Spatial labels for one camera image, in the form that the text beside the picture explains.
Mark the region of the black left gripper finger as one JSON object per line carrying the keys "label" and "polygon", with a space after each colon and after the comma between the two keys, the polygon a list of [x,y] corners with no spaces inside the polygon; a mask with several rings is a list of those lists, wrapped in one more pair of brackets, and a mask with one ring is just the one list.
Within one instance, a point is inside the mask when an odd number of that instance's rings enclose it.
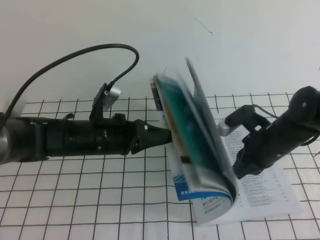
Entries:
{"label": "black left gripper finger", "polygon": [[147,124],[146,148],[166,145],[172,142],[172,133],[169,129]]}

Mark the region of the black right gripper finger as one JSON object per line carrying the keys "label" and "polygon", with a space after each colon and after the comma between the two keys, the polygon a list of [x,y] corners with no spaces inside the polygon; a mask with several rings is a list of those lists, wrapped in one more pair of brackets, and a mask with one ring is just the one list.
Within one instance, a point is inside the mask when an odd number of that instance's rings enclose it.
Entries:
{"label": "black right gripper finger", "polygon": [[232,169],[236,177],[240,180],[247,175],[259,175],[262,169],[250,158],[239,158],[235,161]]}

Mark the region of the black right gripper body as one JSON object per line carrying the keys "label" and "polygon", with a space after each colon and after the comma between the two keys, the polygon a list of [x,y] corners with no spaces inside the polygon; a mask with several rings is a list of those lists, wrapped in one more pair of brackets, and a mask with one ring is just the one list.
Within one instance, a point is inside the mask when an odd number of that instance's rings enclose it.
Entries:
{"label": "black right gripper body", "polygon": [[251,159],[263,171],[312,137],[312,128],[295,123],[283,114],[267,128],[244,139],[244,147],[238,152],[236,160]]}

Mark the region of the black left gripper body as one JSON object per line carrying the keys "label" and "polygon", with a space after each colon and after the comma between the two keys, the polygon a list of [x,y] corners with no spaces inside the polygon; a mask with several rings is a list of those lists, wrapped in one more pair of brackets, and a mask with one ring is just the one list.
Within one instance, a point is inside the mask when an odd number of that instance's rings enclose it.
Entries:
{"label": "black left gripper body", "polygon": [[143,149],[146,121],[126,120],[117,113],[98,121],[40,118],[43,150],[47,157],[127,155]]}

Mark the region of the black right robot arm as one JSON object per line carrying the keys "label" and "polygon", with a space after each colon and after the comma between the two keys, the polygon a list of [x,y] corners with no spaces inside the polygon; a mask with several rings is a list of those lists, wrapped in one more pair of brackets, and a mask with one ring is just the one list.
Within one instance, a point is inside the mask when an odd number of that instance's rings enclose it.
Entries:
{"label": "black right robot arm", "polygon": [[249,117],[237,120],[249,131],[232,166],[239,180],[259,175],[292,150],[320,136],[320,92],[311,86],[299,89],[288,109],[273,122],[256,113],[252,116],[255,123]]}

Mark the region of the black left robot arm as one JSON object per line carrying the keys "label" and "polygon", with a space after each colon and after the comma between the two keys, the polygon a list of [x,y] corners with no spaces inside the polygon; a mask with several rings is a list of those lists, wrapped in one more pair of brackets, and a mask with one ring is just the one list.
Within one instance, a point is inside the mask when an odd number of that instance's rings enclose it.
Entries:
{"label": "black left robot arm", "polygon": [[0,162],[28,163],[50,157],[127,155],[168,144],[171,131],[117,113],[100,120],[17,117],[0,131]]}

